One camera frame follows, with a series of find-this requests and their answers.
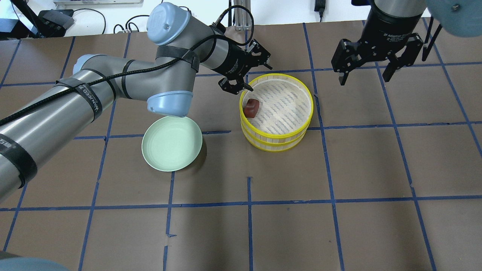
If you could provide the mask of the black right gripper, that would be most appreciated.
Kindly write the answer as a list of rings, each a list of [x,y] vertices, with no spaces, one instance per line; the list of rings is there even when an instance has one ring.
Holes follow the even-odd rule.
[[[414,29],[421,15],[395,17],[381,10],[370,10],[358,41],[346,38],[339,41],[332,57],[334,72],[339,72],[339,83],[346,84],[349,73],[362,65],[388,60],[382,78],[390,82],[403,66],[413,65],[423,47],[423,40]]]

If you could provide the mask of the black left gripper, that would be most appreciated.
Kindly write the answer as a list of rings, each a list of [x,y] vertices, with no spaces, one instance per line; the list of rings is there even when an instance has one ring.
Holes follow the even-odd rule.
[[[240,91],[253,91],[253,87],[245,82],[246,74],[255,67],[264,66],[272,70],[272,56],[257,40],[249,42],[243,49],[229,38],[217,38],[210,51],[210,69],[224,76],[218,82],[223,91],[239,94]]]

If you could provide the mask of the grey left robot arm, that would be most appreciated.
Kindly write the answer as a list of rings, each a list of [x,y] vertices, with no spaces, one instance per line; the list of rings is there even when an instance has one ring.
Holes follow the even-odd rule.
[[[94,122],[116,99],[145,101],[147,110],[186,117],[200,65],[223,76],[223,91],[239,94],[253,88],[244,77],[250,69],[270,67],[271,53],[253,33],[240,43],[225,35],[228,13],[207,26],[170,2],[151,12],[147,36],[157,51],[153,63],[104,54],[81,56],[70,77],[56,81],[45,94],[1,120],[1,201],[22,189],[56,153]]]

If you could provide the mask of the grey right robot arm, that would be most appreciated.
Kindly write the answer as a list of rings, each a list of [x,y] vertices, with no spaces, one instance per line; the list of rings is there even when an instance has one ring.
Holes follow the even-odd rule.
[[[389,82],[402,67],[425,61],[442,29],[457,37],[481,35],[480,0],[353,0],[369,6],[360,39],[343,38],[332,57],[334,72],[344,85],[349,73],[366,63],[388,60],[382,77]]]

